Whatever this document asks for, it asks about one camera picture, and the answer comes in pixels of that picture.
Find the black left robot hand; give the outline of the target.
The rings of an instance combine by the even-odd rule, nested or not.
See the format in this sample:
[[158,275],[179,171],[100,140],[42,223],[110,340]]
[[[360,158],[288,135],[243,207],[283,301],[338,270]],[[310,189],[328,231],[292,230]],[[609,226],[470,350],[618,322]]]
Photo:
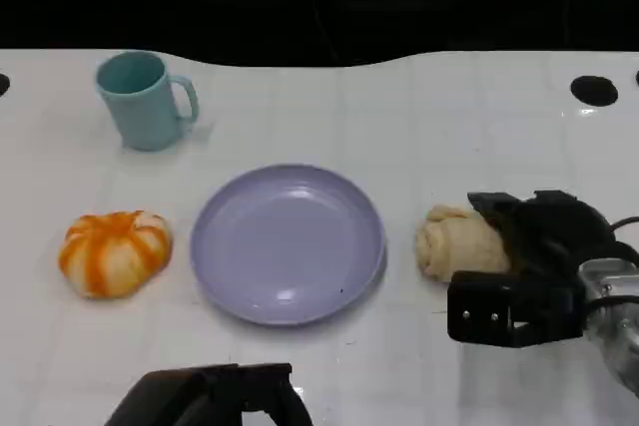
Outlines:
[[241,425],[264,412],[278,426],[311,425],[288,363],[221,364],[145,374],[107,423],[112,426]]

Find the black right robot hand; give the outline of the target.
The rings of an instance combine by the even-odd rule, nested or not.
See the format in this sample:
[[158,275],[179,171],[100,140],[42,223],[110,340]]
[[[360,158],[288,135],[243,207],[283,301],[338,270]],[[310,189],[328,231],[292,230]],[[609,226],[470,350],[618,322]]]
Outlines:
[[453,275],[447,290],[449,337],[507,348],[581,337],[585,292],[577,260],[614,242],[606,218],[563,191],[537,191],[528,200],[471,193],[468,200],[497,231],[511,268]]

